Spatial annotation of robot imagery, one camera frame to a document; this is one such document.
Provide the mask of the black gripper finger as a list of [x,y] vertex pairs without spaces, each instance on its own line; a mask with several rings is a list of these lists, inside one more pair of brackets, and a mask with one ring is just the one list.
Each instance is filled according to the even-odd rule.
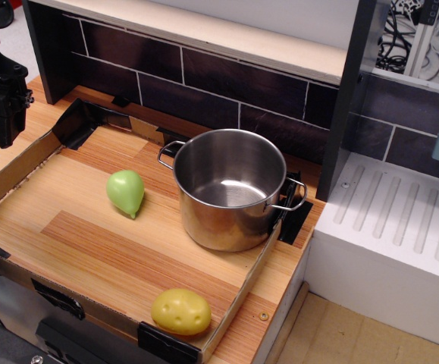
[[27,106],[20,96],[0,94],[0,148],[13,145],[15,138],[25,129]]

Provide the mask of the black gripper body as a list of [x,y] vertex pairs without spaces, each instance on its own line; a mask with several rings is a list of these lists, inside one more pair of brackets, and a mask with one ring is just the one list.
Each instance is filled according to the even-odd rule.
[[28,70],[0,53],[0,110],[25,110],[33,103],[27,88]]

